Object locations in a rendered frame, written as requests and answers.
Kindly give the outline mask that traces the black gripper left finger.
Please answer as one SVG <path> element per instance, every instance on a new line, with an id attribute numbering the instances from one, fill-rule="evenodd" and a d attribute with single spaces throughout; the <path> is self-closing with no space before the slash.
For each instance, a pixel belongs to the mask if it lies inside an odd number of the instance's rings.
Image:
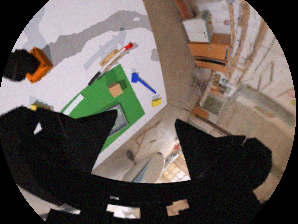
<path id="1" fill-rule="evenodd" d="M 41 129 L 63 136 L 74 160 L 82 172 L 92 172 L 94 164 L 101 153 L 109 132 L 112 132 L 114 121 L 118 117 L 117 109 L 84 117 L 69 117 L 52 109 L 36 107 Z"/>

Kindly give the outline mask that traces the green putting mat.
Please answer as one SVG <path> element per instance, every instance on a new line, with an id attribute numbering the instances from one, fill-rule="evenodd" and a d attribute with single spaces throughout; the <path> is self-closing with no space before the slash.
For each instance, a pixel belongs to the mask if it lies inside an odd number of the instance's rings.
<path id="1" fill-rule="evenodd" d="M 108 145 L 112 144 L 112 141 L 116 141 L 118 136 L 125 133 L 130 125 L 136 124 L 142 116 L 145 116 L 144 109 L 142 109 L 140 101 L 138 101 L 133 88 L 130 87 L 130 81 L 124 72 L 121 64 L 118 64 L 116 67 L 110 69 L 110 71 L 94 80 L 92 85 L 88 85 L 88 87 L 82 89 L 77 96 L 82 95 L 84 96 L 84 99 L 82 99 L 80 103 L 76 105 L 76 108 L 73 108 L 72 112 L 68 115 L 69 117 L 74 117 L 74 119 L 89 115 L 97 115 L 97 113 L 104 112 L 105 109 L 120 103 L 121 111 L 124 113 L 128 125 L 122 128 L 121 131 L 114 133 L 109 139 L 106 139 L 104 147 L 102 147 L 100 152 L 104 151 L 105 148 L 108 148 Z M 108 85 L 112 83 L 120 84 L 122 89 L 120 95 L 114 97 L 110 95 Z M 73 99 L 69 101 L 69 104 L 61 109 L 60 113 L 67 111 L 69 105 L 73 103 L 73 100 L 77 99 L 77 96 L 74 96 Z"/>

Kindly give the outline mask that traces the blue golf putter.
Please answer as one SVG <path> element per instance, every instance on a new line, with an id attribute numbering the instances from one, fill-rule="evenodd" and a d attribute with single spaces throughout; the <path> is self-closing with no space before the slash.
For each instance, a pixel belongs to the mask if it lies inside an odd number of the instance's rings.
<path id="1" fill-rule="evenodd" d="M 137 83 L 137 80 L 140 81 L 140 83 L 141 83 L 142 85 L 146 85 L 146 84 L 144 83 L 144 81 L 142 81 L 142 80 L 140 79 L 140 77 L 137 77 L 137 73 L 133 73 L 132 80 L 130 80 L 130 81 L 132 81 L 132 83 Z M 149 89 L 152 89 L 152 91 L 153 91 L 153 88 L 150 87 L 150 85 L 146 85 L 146 87 L 148 87 Z M 153 92 L 154 92 L 154 91 L 153 91 Z M 154 93 L 156 93 L 156 92 L 154 92 Z"/>

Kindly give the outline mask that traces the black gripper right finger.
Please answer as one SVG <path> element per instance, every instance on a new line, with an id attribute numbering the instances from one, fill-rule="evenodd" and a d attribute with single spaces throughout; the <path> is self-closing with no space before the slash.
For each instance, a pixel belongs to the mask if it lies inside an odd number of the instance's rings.
<path id="1" fill-rule="evenodd" d="M 186 168 L 188 168 L 190 180 L 204 177 L 202 173 L 209 171 L 227 148 L 242 145 L 246 140 L 246 136 L 241 135 L 214 137 L 181 119 L 177 119 L 174 125 L 176 125 L 176 135 L 180 140 L 178 143 L 181 145 L 186 165 L 188 165 Z"/>

